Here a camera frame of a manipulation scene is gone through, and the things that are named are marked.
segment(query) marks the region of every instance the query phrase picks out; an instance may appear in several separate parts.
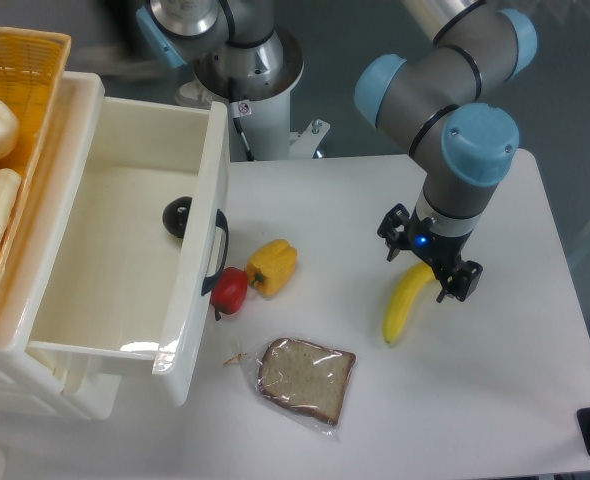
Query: drawer handle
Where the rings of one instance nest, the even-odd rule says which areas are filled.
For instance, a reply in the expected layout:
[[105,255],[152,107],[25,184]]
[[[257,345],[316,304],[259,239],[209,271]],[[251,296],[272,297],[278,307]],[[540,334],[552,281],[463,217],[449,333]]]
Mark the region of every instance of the drawer handle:
[[217,285],[217,282],[219,282],[219,277],[222,276],[222,272],[226,266],[226,256],[228,255],[228,221],[226,220],[226,215],[224,215],[224,212],[219,209],[217,209],[217,215],[215,216],[215,227],[221,228],[226,235],[226,240],[224,240],[224,253],[222,254],[222,263],[217,271],[210,277],[204,278],[204,283],[202,284],[202,295],[206,295],[215,288],[215,285]]

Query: yellow banana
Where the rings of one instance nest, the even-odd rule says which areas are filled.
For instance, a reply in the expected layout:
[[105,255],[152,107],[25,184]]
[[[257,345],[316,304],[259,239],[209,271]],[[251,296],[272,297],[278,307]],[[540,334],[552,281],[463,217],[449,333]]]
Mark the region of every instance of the yellow banana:
[[393,343],[402,333],[408,312],[411,310],[415,297],[420,290],[435,280],[433,270],[424,262],[420,262],[409,268],[399,281],[386,309],[382,332],[386,343]]

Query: bagged bread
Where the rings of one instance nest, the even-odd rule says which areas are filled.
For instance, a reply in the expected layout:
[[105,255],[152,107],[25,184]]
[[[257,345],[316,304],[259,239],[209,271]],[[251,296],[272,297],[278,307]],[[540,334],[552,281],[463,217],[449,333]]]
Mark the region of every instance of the bagged bread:
[[325,435],[335,434],[355,354],[281,337],[244,354],[241,363],[261,397]]

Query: bread crust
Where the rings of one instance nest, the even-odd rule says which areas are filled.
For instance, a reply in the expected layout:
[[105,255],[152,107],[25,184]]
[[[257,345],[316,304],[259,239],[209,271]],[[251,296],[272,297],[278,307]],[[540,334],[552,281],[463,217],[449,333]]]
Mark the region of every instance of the bread crust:
[[[275,350],[276,348],[280,348],[281,346],[283,346],[283,344],[285,342],[292,342],[292,343],[300,343],[303,345],[307,345],[309,347],[313,347],[313,348],[319,348],[321,350],[324,350],[326,352],[332,353],[332,354],[340,354],[342,356],[346,356],[349,360],[348,362],[348,367],[346,369],[346,376],[344,377],[344,384],[342,385],[342,392],[339,398],[339,405],[337,408],[337,415],[335,417],[329,417],[327,415],[324,415],[323,413],[321,413],[317,408],[314,407],[309,407],[309,406],[293,406],[293,405],[289,405],[288,402],[282,400],[281,398],[271,394],[268,390],[268,388],[264,385],[264,372],[265,372],[265,365],[267,364],[270,355],[272,354],[273,350]],[[353,365],[355,364],[355,359],[356,356],[354,353],[351,352],[346,352],[344,350],[335,350],[332,348],[328,348],[325,347],[323,345],[318,345],[316,343],[312,343],[309,342],[307,340],[300,340],[300,339],[296,339],[296,338],[289,338],[289,337],[282,337],[282,338],[278,338],[276,340],[274,340],[266,349],[266,352],[264,352],[264,355],[262,357],[262,365],[259,368],[259,373],[258,373],[258,386],[259,386],[259,392],[260,394],[266,398],[267,400],[275,403],[276,405],[289,410],[289,411],[293,411],[302,415],[306,415],[309,417],[314,417],[317,420],[319,420],[320,422],[323,422],[327,425],[331,425],[331,426],[337,426],[338,422],[339,422],[339,417],[342,413],[342,407],[344,405],[344,397],[346,395],[346,387],[348,386],[348,381],[351,375],[351,371],[353,370]]]

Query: white table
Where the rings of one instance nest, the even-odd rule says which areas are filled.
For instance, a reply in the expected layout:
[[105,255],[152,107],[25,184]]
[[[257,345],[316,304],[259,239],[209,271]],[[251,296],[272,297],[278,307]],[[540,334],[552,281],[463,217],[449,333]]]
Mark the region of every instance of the white table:
[[[484,266],[464,303],[426,289],[401,342],[380,328],[416,259],[392,263],[376,235],[423,173],[407,157],[233,164],[229,265],[284,237],[298,269],[267,301],[207,319],[187,403],[129,379],[111,418],[0,415],[9,480],[32,478],[462,479],[590,470],[575,419],[590,406],[590,342],[534,159],[518,152],[469,240]],[[254,397],[233,345],[284,334],[351,350],[340,442]]]

